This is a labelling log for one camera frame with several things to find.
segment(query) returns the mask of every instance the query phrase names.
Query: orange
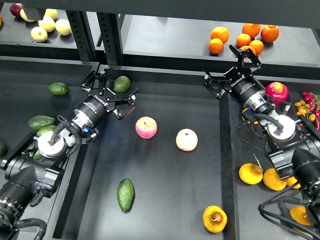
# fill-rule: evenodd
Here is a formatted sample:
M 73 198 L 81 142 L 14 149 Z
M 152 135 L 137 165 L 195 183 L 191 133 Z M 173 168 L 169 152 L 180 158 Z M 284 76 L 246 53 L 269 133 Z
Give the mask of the orange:
M 254 53 L 254 55 L 257 56 L 256 50 L 254 49 L 253 46 L 242 46 L 240 47 L 243 51 L 246 51 L 247 49 L 251 49 L 251 51 Z
M 229 30 L 223 26 L 217 26 L 211 31 L 211 39 L 220 39 L 225 44 L 229 39 Z
M 248 34 L 241 33 L 236 37 L 235 43 L 239 48 L 248 46 L 251 43 L 251 37 Z
M 260 36 L 266 43 L 273 43 L 279 37 L 279 27 L 277 25 L 265 25 Z
M 254 48 L 256 56 L 260 55 L 264 49 L 264 43 L 260 40 L 253 40 L 249 46 Z
M 254 39 L 260 33 L 261 25 L 255 23 L 245 23 L 242 27 L 242 33 L 248 34 L 250 38 Z
M 219 38 L 211 39 L 208 45 L 209 51 L 212 54 L 218 54 L 224 49 L 224 44 Z

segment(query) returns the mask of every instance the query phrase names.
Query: red apple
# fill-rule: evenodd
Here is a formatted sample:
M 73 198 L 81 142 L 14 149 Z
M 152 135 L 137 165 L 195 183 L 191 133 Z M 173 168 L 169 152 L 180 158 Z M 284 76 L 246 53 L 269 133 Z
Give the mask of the red apple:
M 21 15 L 20 15 L 21 9 L 22 9 L 22 3 L 13 3 L 9 8 L 10 13 L 12 13 L 13 16 L 18 18 L 21 18 Z
M 136 121 L 135 130 L 141 138 L 150 139 L 157 132 L 157 123 L 152 117 L 143 116 Z
M 265 93 L 276 99 L 274 100 L 275 104 L 281 104 L 281 101 L 285 101 L 289 96 L 287 86 L 277 81 L 272 82 L 268 86 L 266 86 Z
M 198 137 L 193 130 L 185 128 L 178 132 L 175 142 L 179 149 L 188 152 L 196 148 L 198 144 Z

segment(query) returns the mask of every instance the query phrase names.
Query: metal frame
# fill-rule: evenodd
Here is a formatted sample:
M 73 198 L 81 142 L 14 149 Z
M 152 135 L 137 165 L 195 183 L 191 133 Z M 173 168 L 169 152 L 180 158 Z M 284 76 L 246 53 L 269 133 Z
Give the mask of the metal frame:
M 121 26 L 118 14 L 97 12 L 96 15 L 107 63 L 109 65 L 123 65 Z
M 74 41 L 82 61 L 97 61 L 94 40 L 87 14 L 83 11 L 65 11 L 70 22 Z
M 64 9 L 102 13 L 121 13 L 182 19 L 215 20 L 235 23 L 260 23 L 320 29 L 319 1 L 309 0 L 21 0 L 25 7 Z

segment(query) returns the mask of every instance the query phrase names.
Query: green apple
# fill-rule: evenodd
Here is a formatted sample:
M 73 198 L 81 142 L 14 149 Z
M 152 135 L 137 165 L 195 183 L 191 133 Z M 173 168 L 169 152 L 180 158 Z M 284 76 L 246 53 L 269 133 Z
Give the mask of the green apple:
M 39 27 L 43 28 L 47 33 L 52 32 L 56 28 L 55 21 L 49 16 L 43 16 L 43 20 L 39 21 Z
M 62 35 L 67 36 L 71 33 L 71 26 L 68 20 L 60 19 L 55 22 L 55 29 Z
M 31 30 L 31 37 L 37 43 L 43 43 L 48 39 L 48 33 L 42 27 L 36 26 Z
M 53 20 L 56 20 L 58 16 L 58 11 L 56 9 L 48 8 L 45 10 L 44 15 L 52 18 Z
M 25 20 L 26 22 L 32 23 L 32 22 L 35 21 L 35 20 L 31 20 L 31 19 L 28 19 L 28 18 L 27 18 L 27 15 L 26 15 L 24 9 L 21 9 L 20 15 L 21 15 L 21 17 L 23 18 L 23 20 Z

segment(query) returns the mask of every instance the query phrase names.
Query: black tray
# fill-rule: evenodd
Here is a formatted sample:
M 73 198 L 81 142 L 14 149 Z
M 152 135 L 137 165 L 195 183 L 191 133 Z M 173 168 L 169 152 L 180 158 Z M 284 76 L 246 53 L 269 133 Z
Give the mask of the black tray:
M 267 86 L 271 82 L 281 82 L 288 87 L 289 98 L 288 100 L 292 102 L 292 106 L 289 110 L 288 116 L 292 119 L 297 120 L 296 112 L 297 107 L 294 106 L 295 102 L 303 99 L 301 93 L 303 91 L 313 92 L 316 95 L 320 94 L 319 82 L 306 80 L 306 79 L 293 79 L 293 78 L 273 78 L 273 77 L 263 77 L 257 76 L 257 79 L 264 85 Z M 234 181 L 235 181 L 235 190 L 236 202 L 237 202 L 237 221 L 239 229 L 239 239 L 261 239 L 267 240 L 272 238 L 273 240 L 283 240 L 283 239 L 302 239 L 300 236 L 297 236 L 293 233 L 288 232 L 287 230 L 277 227 L 273 223 L 265 220 L 258 211 L 259 204 L 262 204 L 270 197 L 274 196 L 277 191 L 274 191 L 265 186 L 263 181 L 256 185 L 249 185 L 241 181 L 239 177 L 239 169 L 245 163 L 257 164 L 253 154 L 259 159 L 261 166 L 264 171 L 269 168 L 272 168 L 272 163 L 264 156 L 264 154 L 258 150 L 256 147 L 259 147 L 261 150 L 264 150 L 265 141 L 259 140 L 254 133 L 251 131 L 249 125 L 243 126 L 239 131 L 238 135 L 248 141 L 250 144 L 247 144 L 244 141 L 240 140 L 237 137 L 236 131 L 237 128 L 243 123 L 241 116 L 242 108 L 229 97 L 230 101 L 230 125 L 231 125 L 231 134 L 234 143 Z M 276 214 L 281 214 L 278 206 L 276 204 L 268 206 L 265 208 L 267 211 L 271 211 Z
M 28 126 L 28 120 L 33 116 L 46 115 L 56 120 L 58 115 L 73 118 L 73 107 L 87 95 L 81 91 L 80 83 L 97 68 L 98 64 L 94 62 L 0 57 L 0 141 L 8 151 L 15 148 L 27 134 L 35 132 Z M 55 82 L 67 83 L 69 93 L 52 95 L 48 86 Z M 58 192 L 50 199 L 44 198 L 35 208 L 27 207 L 21 218 L 46 221 L 47 237 L 53 235 L 54 227 L 51 225 L 56 225 L 75 161 L 81 162 L 81 158 L 76 153 L 72 155 Z M 0 170 L 0 186 L 6 182 L 5 172 Z M 23 228 L 18 239 L 34 239 L 36 231 L 36 227 Z

